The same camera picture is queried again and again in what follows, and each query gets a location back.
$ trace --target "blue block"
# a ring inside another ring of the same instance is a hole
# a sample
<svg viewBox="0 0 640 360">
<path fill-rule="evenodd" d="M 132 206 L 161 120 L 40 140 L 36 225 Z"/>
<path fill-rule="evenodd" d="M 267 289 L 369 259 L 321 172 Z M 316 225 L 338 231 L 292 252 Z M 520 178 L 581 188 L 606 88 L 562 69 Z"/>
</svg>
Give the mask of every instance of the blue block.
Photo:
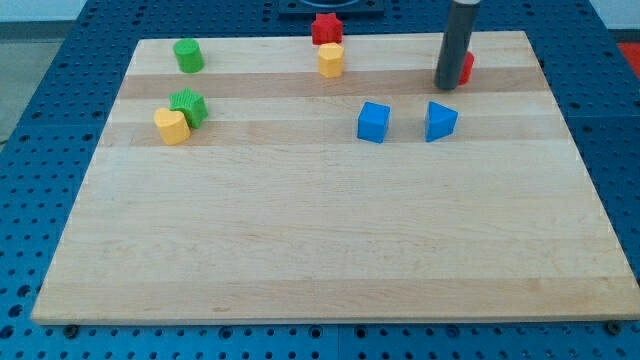
<svg viewBox="0 0 640 360">
<path fill-rule="evenodd" d="M 429 102 L 424 133 L 427 142 L 432 142 L 453 133 L 458 120 L 458 112 L 433 101 Z"/>
<path fill-rule="evenodd" d="M 389 129 L 390 113 L 391 108 L 386 105 L 365 102 L 358 117 L 358 139 L 382 143 Z"/>
</svg>

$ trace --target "blue pegboard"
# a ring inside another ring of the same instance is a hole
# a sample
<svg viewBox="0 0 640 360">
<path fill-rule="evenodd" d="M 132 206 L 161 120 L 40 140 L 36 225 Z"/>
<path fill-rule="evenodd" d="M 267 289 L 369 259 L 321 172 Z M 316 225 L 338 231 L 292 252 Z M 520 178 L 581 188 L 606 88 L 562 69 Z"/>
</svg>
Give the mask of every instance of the blue pegboard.
<svg viewBox="0 0 640 360">
<path fill-rule="evenodd" d="M 343 16 L 345 33 L 444 30 L 448 0 L 385 6 L 383 16 Z M 37 292 L 137 41 L 309 33 L 312 16 L 279 19 L 275 7 L 271 0 L 87 2 L 0 154 L 0 359 L 640 358 L 640 322 L 609 330 L 600 322 L 81 327 L 71 339 L 62 327 L 32 323 Z M 595 11 L 586 0 L 487 0 L 476 30 L 527 32 L 639 277 L 640 83 Z"/>
</svg>

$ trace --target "toy block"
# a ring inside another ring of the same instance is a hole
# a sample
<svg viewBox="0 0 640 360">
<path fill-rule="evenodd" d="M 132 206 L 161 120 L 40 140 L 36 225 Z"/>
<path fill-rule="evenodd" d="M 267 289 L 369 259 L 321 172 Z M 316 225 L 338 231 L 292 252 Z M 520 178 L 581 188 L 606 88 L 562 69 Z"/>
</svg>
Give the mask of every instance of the toy block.
<svg viewBox="0 0 640 360">
<path fill-rule="evenodd" d="M 365 102 L 358 117 L 358 139 L 382 143 L 389 129 L 390 113 L 391 108 L 386 105 Z"/>
<path fill-rule="evenodd" d="M 311 40 L 313 45 L 342 42 L 342 21 L 336 13 L 316 14 L 316 20 L 311 23 Z"/>
<path fill-rule="evenodd" d="M 467 55 L 464 58 L 464 65 L 462 66 L 462 74 L 460 74 L 460 82 L 458 85 L 464 85 L 471 79 L 471 69 L 473 68 L 473 61 L 475 57 L 471 51 L 467 51 Z"/>
<path fill-rule="evenodd" d="M 187 123 L 194 129 L 200 128 L 202 119 L 209 115 L 204 104 L 204 97 L 194 93 L 189 88 L 184 88 L 178 93 L 171 94 L 169 101 L 171 102 L 170 109 L 172 111 L 182 111 L 187 118 Z"/>
<path fill-rule="evenodd" d="M 320 45 L 318 50 L 318 72 L 326 78 L 342 76 L 344 48 L 336 43 Z"/>
<path fill-rule="evenodd" d="M 173 45 L 173 53 L 178 60 L 180 71 L 188 74 L 196 73 L 204 67 L 200 45 L 194 39 L 182 39 Z"/>
<path fill-rule="evenodd" d="M 162 140 L 167 145 L 179 144 L 191 136 L 187 120 L 180 111 L 160 108 L 153 115 L 153 121 L 160 131 Z"/>
<path fill-rule="evenodd" d="M 453 133 L 458 112 L 433 101 L 429 102 L 424 132 L 427 142 L 432 142 Z"/>
</svg>

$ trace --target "wooden board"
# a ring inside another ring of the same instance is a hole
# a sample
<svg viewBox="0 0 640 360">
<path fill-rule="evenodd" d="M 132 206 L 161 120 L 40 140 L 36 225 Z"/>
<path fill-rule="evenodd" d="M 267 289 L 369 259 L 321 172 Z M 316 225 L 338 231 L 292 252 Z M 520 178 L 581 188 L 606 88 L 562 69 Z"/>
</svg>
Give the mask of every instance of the wooden board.
<svg viewBox="0 0 640 360">
<path fill-rule="evenodd" d="M 472 81 L 433 86 L 441 34 L 138 44 L 33 311 L 42 324 L 484 322 L 640 317 L 640 290 L 522 32 L 475 33 Z M 164 146 L 185 86 L 211 114 Z M 429 100 L 457 109 L 424 142 Z M 364 101 L 392 107 L 356 139 Z"/>
</svg>

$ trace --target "red hexagonal block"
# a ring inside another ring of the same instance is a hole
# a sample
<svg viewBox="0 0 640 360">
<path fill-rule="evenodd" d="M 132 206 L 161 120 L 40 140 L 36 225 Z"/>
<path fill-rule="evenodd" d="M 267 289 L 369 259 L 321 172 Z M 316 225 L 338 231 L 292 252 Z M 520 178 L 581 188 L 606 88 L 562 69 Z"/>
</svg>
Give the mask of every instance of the red hexagonal block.
<svg viewBox="0 0 640 360">
<path fill-rule="evenodd" d="M 316 20 L 311 24 L 311 39 L 314 45 L 342 42 L 342 21 L 336 13 L 316 14 Z"/>
</svg>

